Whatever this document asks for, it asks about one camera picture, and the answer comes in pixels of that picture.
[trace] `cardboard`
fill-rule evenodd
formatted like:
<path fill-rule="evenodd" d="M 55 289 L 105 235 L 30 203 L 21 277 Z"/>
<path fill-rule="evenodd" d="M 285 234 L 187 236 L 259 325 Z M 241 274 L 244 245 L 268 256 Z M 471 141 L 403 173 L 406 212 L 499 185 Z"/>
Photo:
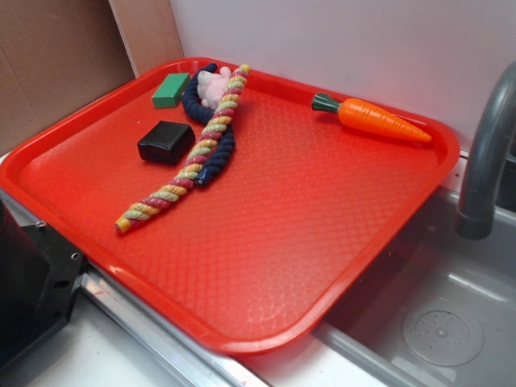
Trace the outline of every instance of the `cardboard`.
<path fill-rule="evenodd" d="M 133 78 L 109 2 L 1 2 L 0 154 Z"/>

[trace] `black cube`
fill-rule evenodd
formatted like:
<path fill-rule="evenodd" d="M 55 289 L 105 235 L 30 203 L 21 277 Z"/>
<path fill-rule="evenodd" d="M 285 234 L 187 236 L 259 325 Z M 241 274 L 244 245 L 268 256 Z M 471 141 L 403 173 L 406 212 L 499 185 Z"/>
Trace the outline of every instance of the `black cube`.
<path fill-rule="evenodd" d="M 190 125 L 160 121 L 138 141 L 138 152 L 142 160 L 176 165 L 194 144 Z"/>

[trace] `dog rope toy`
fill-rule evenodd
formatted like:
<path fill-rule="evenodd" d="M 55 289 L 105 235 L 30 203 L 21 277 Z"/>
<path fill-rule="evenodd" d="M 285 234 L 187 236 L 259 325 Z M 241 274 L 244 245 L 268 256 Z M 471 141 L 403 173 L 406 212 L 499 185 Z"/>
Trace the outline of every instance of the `dog rope toy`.
<path fill-rule="evenodd" d="M 201 172 L 208 160 L 208 155 L 218 145 L 218 141 L 231 123 L 250 72 L 249 66 L 243 64 L 231 74 L 213 118 L 202 130 L 200 138 L 187 157 L 185 166 L 167 185 L 151 193 L 148 198 L 130 206 L 129 210 L 115 222 L 114 227 L 117 231 L 125 233 L 131 227 L 139 226 L 153 215 L 169 208 L 194 187 L 194 179 Z"/>

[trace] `pink pig toy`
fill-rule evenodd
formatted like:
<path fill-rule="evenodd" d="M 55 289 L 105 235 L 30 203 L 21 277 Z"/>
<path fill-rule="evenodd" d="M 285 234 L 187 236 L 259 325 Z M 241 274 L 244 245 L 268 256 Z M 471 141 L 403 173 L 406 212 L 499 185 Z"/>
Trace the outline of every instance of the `pink pig toy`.
<path fill-rule="evenodd" d="M 221 100 L 226 88 L 227 81 L 231 77 L 229 67 L 221 67 L 220 74 L 201 71 L 198 75 L 197 92 L 204 107 L 212 110 L 217 109 L 218 102 Z"/>

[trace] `stainless steel sink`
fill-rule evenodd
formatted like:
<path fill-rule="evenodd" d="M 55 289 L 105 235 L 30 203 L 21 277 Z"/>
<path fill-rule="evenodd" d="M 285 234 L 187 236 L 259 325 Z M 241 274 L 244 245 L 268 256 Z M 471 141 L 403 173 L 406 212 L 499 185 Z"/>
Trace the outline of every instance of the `stainless steel sink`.
<path fill-rule="evenodd" d="M 516 214 L 497 209 L 491 236 L 471 241 L 453 230 L 457 200 L 439 189 L 319 334 L 403 385 L 514 385 Z"/>

